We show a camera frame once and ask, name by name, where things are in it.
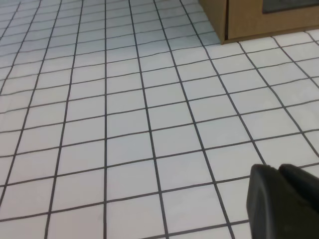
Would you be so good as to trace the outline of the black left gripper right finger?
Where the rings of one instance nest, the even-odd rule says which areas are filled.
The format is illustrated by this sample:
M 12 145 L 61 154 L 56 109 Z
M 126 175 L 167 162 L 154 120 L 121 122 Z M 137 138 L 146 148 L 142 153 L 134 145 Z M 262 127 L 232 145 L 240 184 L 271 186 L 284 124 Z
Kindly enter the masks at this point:
M 319 206 L 319 179 L 317 177 L 292 164 L 282 164 L 279 172 L 312 207 Z

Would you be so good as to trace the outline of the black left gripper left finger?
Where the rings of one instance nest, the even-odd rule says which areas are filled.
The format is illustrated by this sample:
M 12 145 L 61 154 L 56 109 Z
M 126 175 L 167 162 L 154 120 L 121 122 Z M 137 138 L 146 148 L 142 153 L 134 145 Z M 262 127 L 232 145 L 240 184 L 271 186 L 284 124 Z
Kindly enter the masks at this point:
M 302 198 L 279 169 L 251 167 L 246 208 L 254 239 L 319 237 L 319 207 Z

